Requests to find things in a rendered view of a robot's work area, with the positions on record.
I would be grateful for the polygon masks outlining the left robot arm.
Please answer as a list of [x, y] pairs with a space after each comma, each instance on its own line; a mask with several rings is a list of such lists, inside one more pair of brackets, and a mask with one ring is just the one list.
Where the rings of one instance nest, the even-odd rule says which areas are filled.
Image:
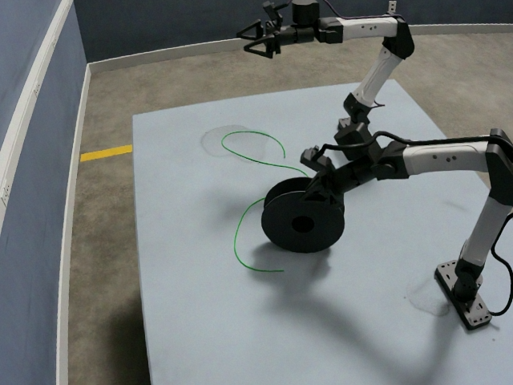
[[[338, 145], [345, 145], [364, 143], [371, 136], [361, 122], [344, 127], [333, 138]], [[352, 160], [352, 177], [357, 177], [360, 184], [375, 177], [378, 181], [403, 180], [426, 172], [489, 173], [491, 190], [458, 260], [439, 264], [436, 270], [470, 328], [492, 320], [491, 312], [477, 292], [483, 283], [481, 273], [487, 255], [513, 208], [513, 152], [489, 139], [424, 144], [393, 140], [384, 148], [375, 139], [366, 148], [342, 152], [347, 160]]]

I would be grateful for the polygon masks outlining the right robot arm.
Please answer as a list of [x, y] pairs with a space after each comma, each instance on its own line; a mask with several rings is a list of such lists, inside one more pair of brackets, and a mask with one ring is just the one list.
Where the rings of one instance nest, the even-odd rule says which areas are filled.
[[292, 4], [296, 44], [312, 43], [314, 37], [319, 43], [334, 44], [355, 38], [384, 36], [383, 47], [374, 65], [343, 103], [349, 117], [338, 120], [342, 128], [361, 122], [368, 128], [370, 120], [367, 115], [378, 92], [394, 68], [414, 53], [414, 41], [408, 24], [398, 16], [320, 18], [320, 4], [316, 0], [293, 0]]

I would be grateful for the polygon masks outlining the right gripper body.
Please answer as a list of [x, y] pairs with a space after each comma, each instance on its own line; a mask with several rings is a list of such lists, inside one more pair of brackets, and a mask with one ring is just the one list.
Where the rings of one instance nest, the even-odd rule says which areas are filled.
[[[276, 55], [281, 53], [281, 46], [293, 45], [296, 44], [297, 36], [293, 36], [293, 33], [296, 33], [295, 27], [293, 25], [282, 26], [281, 22], [283, 22], [283, 17], [278, 14], [276, 7], [272, 4], [273, 10], [278, 17], [277, 22], [275, 21], [266, 21], [266, 34], [271, 34], [273, 37], [273, 52], [276, 52]], [[270, 26], [270, 27], [269, 27]], [[261, 33], [262, 37], [264, 37], [264, 27], [261, 25]], [[275, 37], [274, 37], [275, 36]], [[276, 42], [277, 41], [277, 42]]]

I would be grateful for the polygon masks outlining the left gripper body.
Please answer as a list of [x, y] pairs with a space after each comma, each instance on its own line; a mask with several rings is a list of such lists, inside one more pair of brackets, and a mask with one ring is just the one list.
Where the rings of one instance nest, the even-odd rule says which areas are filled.
[[[317, 151], [312, 150], [310, 160], [323, 167], [319, 172], [318, 184], [328, 197], [330, 197], [330, 206], [339, 209], [344, 206], [344, 193], [362, 185], [357, 181], [357, 177], [351, 168], [351, 162], [335, 168], [329, 156], [321, 156], [317, 160], [313, 158]], [[327, 178], [326, 178], [327, 177]]]

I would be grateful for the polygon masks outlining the black cable reel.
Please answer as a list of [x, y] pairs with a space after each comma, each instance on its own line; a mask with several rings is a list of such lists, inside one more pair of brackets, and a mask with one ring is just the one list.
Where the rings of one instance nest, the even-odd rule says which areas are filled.
[[345, 229], [345, 204], [330, 205], [299, 201], [313, 178], [292, 177], [275, 184], [267, 193], [261, 215], [266, 237], [282, 249], [295, 253], [315, 253], [328, 249]]

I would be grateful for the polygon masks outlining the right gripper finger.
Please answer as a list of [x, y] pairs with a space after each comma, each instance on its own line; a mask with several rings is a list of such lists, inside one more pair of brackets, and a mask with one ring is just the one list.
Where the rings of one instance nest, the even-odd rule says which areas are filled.
[[[244, 32], [251, 30], [253, 27], [256, 27], [256, 35], [255, 36], [242, 35]], [[243, 30], [240, 30], [239, 32], [237, 32], [236, 37], [239, 39], [247, 39], [247, 40], [252, 40], [252, 41], [256, 41], [256, 40], [262, 38], [260, 19], [257, 19], [256, 21], [254, 21], [253, 23], [251, 23], [250, 25], [245, 27]]]
[[[253, 49], [249, 49], [250, 47], [254, 47], [258, 44], [265, 43], [266, 45], [266, 52], [263, 51], [257, 51]], [[266, 36], [259, 38], [256, 41], [253, 41], [247, 45], [244, 46], [244, 51], [253, 53], [256, 55], [263, 56], [268, 59], [273, 59], [273, 37], [271, 34], [267, 34]]]

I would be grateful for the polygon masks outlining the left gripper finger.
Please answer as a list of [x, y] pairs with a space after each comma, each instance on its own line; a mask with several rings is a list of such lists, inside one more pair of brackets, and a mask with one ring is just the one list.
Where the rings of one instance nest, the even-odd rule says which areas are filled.
[[[308, 197], [310, 194], [314, 193], [315, 191], [319, 191], [323, 197], [306, 199], [306, 197]], [[328, 197], [326, 195], [326, 193], [323, 191], [323, 189], [320, 187], [320, 185], [318, 184], [318, 179], [301, 195], [301, 197], [299, 198], [299, 201], [302, 204], [318, 203], [318, 204], [330, 205], [330, 197]]]
[[311, 182], [304, 191], [306, 191], [317, 179], [319, 179], [319, 172], [314, 176], [314, 178], [311, 180]]

